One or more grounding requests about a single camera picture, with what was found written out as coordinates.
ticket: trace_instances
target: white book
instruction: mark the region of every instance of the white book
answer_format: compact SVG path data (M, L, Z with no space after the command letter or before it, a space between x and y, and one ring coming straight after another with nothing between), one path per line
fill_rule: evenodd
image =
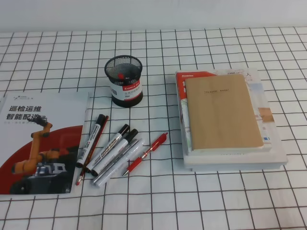
M254 69L226 69L214 70L214 73L248 73L248 80L252 81L249 84L250 91L253 92L253 100L262 108L269 108L266 100L261 81ZM269 137L271 148L266 151L249 151L236 153L221 153L221 154L206 154L206 155L190 155L188 152L189 143L187 142L187 129L184 123L181 122L181 137L183 148L183 159L186 168L193 170L244 170L244 169L267 169L279 168L281 165L287 163L287 156L282 148L282 143L277 133L274 122L263 123L267 137Z

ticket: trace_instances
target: mesh pen holder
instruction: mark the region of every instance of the mesh pen holder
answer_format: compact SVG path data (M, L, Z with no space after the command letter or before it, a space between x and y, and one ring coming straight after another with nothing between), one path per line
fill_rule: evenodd
M116 56L106 63L105 73L111 82L112 101L115 104L132 107L142 100L141 72L142 63L133 56Z

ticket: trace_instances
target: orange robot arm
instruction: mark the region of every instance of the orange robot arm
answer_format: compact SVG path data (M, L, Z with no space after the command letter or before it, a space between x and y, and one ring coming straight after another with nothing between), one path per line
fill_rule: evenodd
M36 165L38 162L42 161L43 156L46 158L58 158L59 154L55 154L54 151L47 151L43 152L43 155L39 155L39 143L41 137L48 137L50 133L50 129L52 127L52 124L49 122L42 122L42 119L40 118L39 121L36 122L39 125L44 126L42 131L38 131L31 134L31 137L33 138L32 145L31 145L31 151L30 151L30 157L28 160L15 163L12 167L12 173L19 174L19 173L27 173L31 172L36 168Z

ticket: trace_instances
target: marker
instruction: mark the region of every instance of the marker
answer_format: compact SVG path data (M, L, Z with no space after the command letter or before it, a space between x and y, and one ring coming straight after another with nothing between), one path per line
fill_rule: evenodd
M138 141L138 143L136 143L128 152L121 155L106 172L102 172L96 178L94 178L93 183L98 187L103 186L108 181L108 179L110 179L111 176L124 165L124 163L129 161L135 154L140 152L144 143L145 141L143 139Z
M124 149L132 139L138 134L136 129L133 129L128 133L110 152L106 155L91 171L93 176L98 176L98 174L115 158L120 151Z
M77 181L76 181L76 185L77 185L77 186L80 184L80 182L81 182L81 180L82 180L82 177L83 177L84 174L85 174L85 167L86 167L86 165L87 165L87 164L90 162L90 160L91 160L92 154L94 153L94 150L95 150L95 148L96 148L96 146L97 146L97 143L99 142L99 139L101 138L101 134L102 134L102 132L103 132L105 126L106 126L106 122L107 122L108 119L109 119L109 116L106 116L105 119L104 119L103 122L102 122L102 127L101 127L101 129L100 129L100 131L99 131L99 134L98 134L97 138L95 139L95 141L94 141L94 143L93 143L93 145L92 145L92 147L91 147L90 153L89 153L89 154L87 155L87 157L86 157L86 160L85 160L85 163L83 164L83 167L82 167L82 170L81 170L81 172L80 172L80 175L77 177Z
M106 156L113 147L119 142L123 135L130 129L130 126L125 124L120 131L114 135L114 137L107 143L106 147L102 149L86 166L85 171L90 173L91 170Z
M129 165L129 167L127 168L127 171L125 171L123 176L130 173L136 166L138 166L142 162L142 160L145 159L145 157L147 157L149 153L155 151L160 145L162 145L166 141L167 134L168 133L163 133L161 136L159 136L158 139L155 140L153 144L151 144L150 148L146 150L142 156L135 159L134 162L131 165Z
M95 139L98 136L98 133L99 133L99 131L101 129L102 122L104 121L105 118L106 117L103 114L99 114L98 119L96 121L96 124L94 126L94 129L93 129L93 131L92 131L92 133L90 135L90 138L88 139L85 147L83 148L83 150L81 152L80 157L77 160L77 163L76 163L76 167L77 168L82 168L83 167L83 165L85 163L85 160L87 158L87 155L91 151L92 145L93 145Z
M132 149L132 147L135 146L135 144L138 143L138 142L139 142L139 140L133 139L129 143L129 145L127 145L125 148L123 148L123 150L115 158L113 158L113 160L111 160L111 162L109 164L107 164L107 166L99 173L99 175L105 173L109 168L111 168L113 166L113 164L119 160L119 158L121 158L130 149Z

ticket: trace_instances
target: table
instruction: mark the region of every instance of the table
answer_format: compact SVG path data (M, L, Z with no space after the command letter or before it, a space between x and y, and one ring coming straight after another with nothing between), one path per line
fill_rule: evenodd
M307 27L0 34L0 96L8 91L87 91L83 141L99 113L107 141L129 123L146 145L168 141L129 177L96 189L87 176L68 195L0 196L2 230L306 229ZM143 63L144 98L111 102L104 73L114 55ZM288 154L278 170L184 169L176 70L257 68Z

